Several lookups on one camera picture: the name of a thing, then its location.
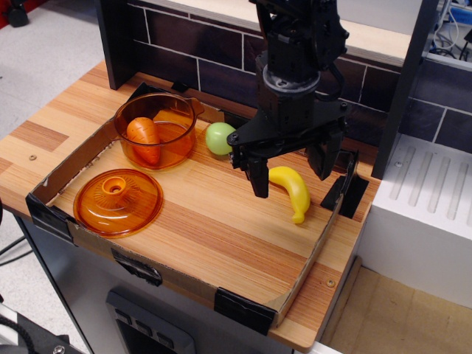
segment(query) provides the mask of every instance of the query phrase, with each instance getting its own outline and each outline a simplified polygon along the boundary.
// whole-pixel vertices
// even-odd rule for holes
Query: screw
[[[52,354],[64,354],[66,352],[66,348],[64,348],[62,345],[58,345],[54,350],[52,351]]]

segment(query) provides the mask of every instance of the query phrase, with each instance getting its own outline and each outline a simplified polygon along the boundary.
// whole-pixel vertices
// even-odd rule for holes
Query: green apple
[[[206,146],[215,155],[227,155],[232,149],[226,142],[229,134],[235,131],[231,125],[226,123],[213,123],[206,130]]]

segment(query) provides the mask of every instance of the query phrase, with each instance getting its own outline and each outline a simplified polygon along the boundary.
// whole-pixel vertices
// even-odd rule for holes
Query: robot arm
[[[348,104],[338,101],[344,79],[334,60],[349,36],[336,0],[250,0],[257,7],[267,51],[257,58],[256,116],[228,137],[233,168],[246,172],[254,194],[268,196],[268,159],[307,149],[320,179],[336,162]],[[335,94],[316,92],[321,71],[339,82]]]

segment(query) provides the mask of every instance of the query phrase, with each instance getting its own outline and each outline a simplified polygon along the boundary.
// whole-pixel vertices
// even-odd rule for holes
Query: yellow banana
[[[302,223],[305,213],[310,206],[310,192],[301,175],[293,168],[286,166],[273,167],[268,172],[268,180],[284,187],[290,195],[292,208],[295,211],[292,216],[294,223]]]

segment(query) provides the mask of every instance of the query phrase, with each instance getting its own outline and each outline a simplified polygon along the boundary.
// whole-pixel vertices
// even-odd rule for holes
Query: orange pot
[[[195,144],[195,123],[204,107],[195,98],[185,99],[173,94],[145,94],[124,104],[116,112],[114,125],[119,135],[123,153],[135,165],[150,170],[160,170],[184,161]],[[137,139],[129,125],[136,118],[150,119],[159,137]]]

